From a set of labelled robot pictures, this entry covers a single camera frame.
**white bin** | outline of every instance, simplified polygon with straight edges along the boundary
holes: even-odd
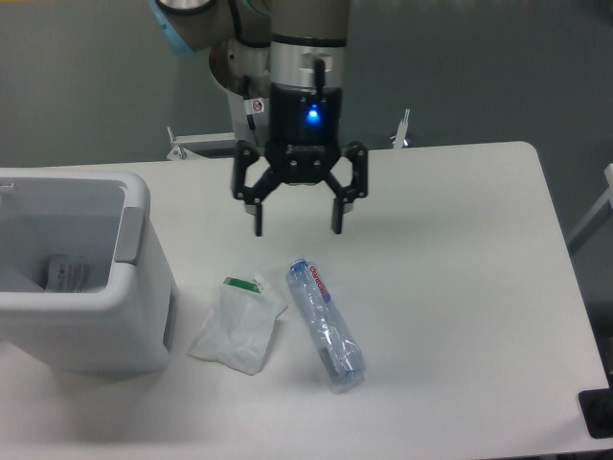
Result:
[[[58,369],[163,369],[175,284],[149,205],[132,173],[0,169],[0,337]],[[56,254],[92,261],[93,291],[44,292]]]

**white table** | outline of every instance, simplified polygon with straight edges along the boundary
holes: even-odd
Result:
[[[151,188],[181,289],[163,373],[54,372],[0,342],[0,456],[415,458],[608,449],[577,394],[606,379],[536,152],[522,143],[371,153],[371,195],[329,229],[326,186],[282,187],[263,237],[229,160],[106,165]],[[236,265],[316,261],[368,361],[344,395],[293,304],[263,371],[185,355]]]

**clear plastic bottle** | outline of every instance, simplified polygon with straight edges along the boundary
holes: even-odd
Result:
[[[364,357],[326,289],[317,267],[302,257],[289,266],[289,290],[308,325],[334,391],[342,392],[364,379]]]

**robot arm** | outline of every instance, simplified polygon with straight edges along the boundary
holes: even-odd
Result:
[[[158,8],[156,17],[167,37],[179,36],[180,49],[194,52],[232,38],[247,49],[270,46],[269,136],[265,149],[238,141],[234,198],[255,215],[259,236],[262,203],[280,184],[325,181],[335,194],[332,229],[340,234],[343,215],[368,194],[368,151],[359,143],[340,149],[337,139],[351,1],[149,1]],[[247,187],[247,169],[261,156],[270,167]],[[347,187],[331,173],[341,156],[352,162]]]

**metal bracket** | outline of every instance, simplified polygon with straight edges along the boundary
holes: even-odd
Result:
[[[571,231],[566,242],[570,255],[573,256],[612,214],[613,192],[606,189]]]
[[[230,149],[236,142],[234,132],[175,137],[170,126],[167,126],[167,130],[171,147],[170,153],[167,155],[169,160],[201,159],[202,156],[194,153],[192,150]]]

